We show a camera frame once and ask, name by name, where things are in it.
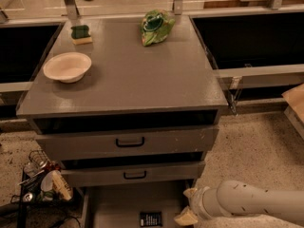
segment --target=speckled floor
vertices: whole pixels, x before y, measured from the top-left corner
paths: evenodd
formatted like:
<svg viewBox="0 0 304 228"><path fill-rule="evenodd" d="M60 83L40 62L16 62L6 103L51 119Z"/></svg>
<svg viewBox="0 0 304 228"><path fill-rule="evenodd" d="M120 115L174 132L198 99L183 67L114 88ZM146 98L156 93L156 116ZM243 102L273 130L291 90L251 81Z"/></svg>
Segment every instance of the speckled floor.
<svg viewBox="0 0 304 228"><path fill-rule="evenodd" d="M212 151L206 156L206 167L197 186L217 187L221 181L238 180L275 190L304 190L304 141L283 113L284 106L239 107L238 116L224 115ZM23 120L0 122L0 205L19 194L21 171L29 161L31 150L39 149L34 133ZM63 214L32 210L27 227L49 227ZM77 227L71 220L61 227ZM16 227L16 218L0 219L0 227ZM216 218L201 222L205 228L221 227L288 227L277 218Z"/></svg>

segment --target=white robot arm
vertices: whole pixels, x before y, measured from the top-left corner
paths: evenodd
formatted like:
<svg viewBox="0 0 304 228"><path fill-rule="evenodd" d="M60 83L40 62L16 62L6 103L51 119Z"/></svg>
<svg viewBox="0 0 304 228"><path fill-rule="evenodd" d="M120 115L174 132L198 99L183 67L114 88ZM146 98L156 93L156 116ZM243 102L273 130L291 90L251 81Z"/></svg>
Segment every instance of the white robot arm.
<svg viewBox="0 0 304 228"><path fill-rule="evenodd" d="M304 226L304 191L275 191L256 188L237 180L223 181L218 188L190 188L189 198L175 222L181 226L199 219L264 214Z"/></svg>

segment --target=cabinet drawer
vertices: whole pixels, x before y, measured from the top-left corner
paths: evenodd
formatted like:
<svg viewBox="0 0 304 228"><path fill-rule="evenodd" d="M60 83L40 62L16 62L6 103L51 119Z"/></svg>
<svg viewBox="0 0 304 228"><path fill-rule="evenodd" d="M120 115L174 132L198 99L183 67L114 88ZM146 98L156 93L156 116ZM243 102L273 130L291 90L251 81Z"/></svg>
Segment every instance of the cabinet drawer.
<svg viewBox="0 0 304 228"><path fill-rule="evenodd" d="M36 141L56 161L207 152L219 130L216 127L134 130L38 135Z"/></svg>
<svg viewBox="0 0 304 228"><path fill-rule="evenodd" d="M72 187L102 186L153 181L192 180L200 177L203 161L128 165L79 170L63 170Z"/></svg>
<svg viewBox="0 0 304 228"><path fill-rule="evenodd" d="M216 124L220 110L177 110L161 112L128 112L122 114L46 117L32 119L41 134L125 131L133 129L161 129Z"/></svg>

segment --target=cabinet top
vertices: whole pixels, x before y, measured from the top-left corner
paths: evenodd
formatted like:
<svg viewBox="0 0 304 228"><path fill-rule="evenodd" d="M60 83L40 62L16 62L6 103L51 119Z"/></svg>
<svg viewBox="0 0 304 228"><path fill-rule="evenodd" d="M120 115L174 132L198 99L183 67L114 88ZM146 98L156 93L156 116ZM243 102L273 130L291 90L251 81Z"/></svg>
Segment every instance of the cabinet top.
<svg viewBox="0 0 304 228"><path fill-rule="evenodd" d="M48 79L41 69L20 103L20 117L213 109L227 105L188 16L176 16L167 39L144 47L142 18L81 19L65 23L46 61L77 51L92 67L73 84ZM74 23L90 28L93 43L75 46Z"/></svg>

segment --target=drawer handle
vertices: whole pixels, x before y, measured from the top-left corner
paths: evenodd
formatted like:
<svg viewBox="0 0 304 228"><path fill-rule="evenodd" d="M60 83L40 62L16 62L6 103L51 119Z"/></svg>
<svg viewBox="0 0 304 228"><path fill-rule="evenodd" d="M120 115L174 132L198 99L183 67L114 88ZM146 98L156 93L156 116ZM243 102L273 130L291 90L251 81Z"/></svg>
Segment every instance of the drawer handle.
<svg viewBox="0 0 304 228"><path fill-rule="evenodd" d="M123 141L120 141L119 139L116 139L116 146L120 148L130 148L130 147L141 147L144 145L144 137L141 137L141 139L138 142L126 142L123 143Z"/></svg>
<svg viewBox="0 0 304 228"><path fill-rule="evenodd" d="M146 177L146 171L144 171L142 173L141 176L136 176L138 173L125 173L123 172L123 177L126 179L126 180L134 180L134 179L144 179Z"/></svg>

